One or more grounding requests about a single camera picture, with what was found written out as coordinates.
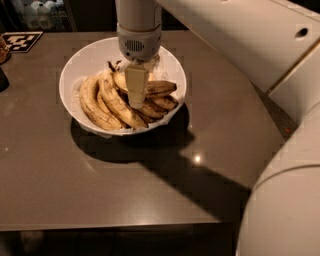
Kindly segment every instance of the black object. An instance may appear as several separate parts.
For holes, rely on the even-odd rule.
[[[9,80],[6,75],[3,73],[2,69],[0,68],[0,92],[7,89],[9,86]]]

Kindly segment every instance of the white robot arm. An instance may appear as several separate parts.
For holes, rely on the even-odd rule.
[[[118,8],[119,4],[131,1],[134,7]],[[252,191],[241,225],[238,255],[319,255],[320,19],[317,14],[286,0],[118,0],[119,27],[128,25],[131,31],[136,31],[134,26],[129,27],[134,20],[128,19],[129,24],[122,25],[122,15],[132,15],[134,19],[137,10],[143,10],[150,20],[155,20],[154,14],[160,10],[158,4],[220,51],[300,124]],[[155,32],[158,24],[142,31],[158,33]],[[157,43],[148,41],[144,47],[156,49]],[[142,61],[154,56],[150,49]],[[136,52],[131,55],[140,58]]]

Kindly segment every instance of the floor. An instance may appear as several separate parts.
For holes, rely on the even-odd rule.
[[[158,229],[46,231],[34,256],[231,256],[238,224],[201,224]],[[1,256],[22,256],[18,232],[2,232]]]

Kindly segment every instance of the white bowl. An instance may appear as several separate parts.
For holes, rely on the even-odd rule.
[[[161,47],[159,55],[160,63],[154,70],[153,79],[175,82],[177,90],[172,93],[172,96],[178,100],[179,105],[161,120],[149,124],[148,128],[106,131],[92,123],[81,109],[79,89],[83,79],[108,69],[108,61],[112,63],[118,60],[122,60],[122,63],[127,62],[119,50],[117,37],[92,43],[74,54],[67,62],[61,73],[59,83],[59,92],[63,105],[84,130],[105,138],[110,138],[113,135],[121,136],[143,133],[160,125],[168,124],[184,102],[187,87],[186,76],[179,61],[168,50]]]

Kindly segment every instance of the tabletop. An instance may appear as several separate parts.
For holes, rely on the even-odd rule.
[[[185,104],[148,133],[105,139],[65,110],[59,78],[113,32],[44,33],[1,68],[0,231],[233,222],[283,139],[252,84],[189,31],[161,45],[187,76]]]

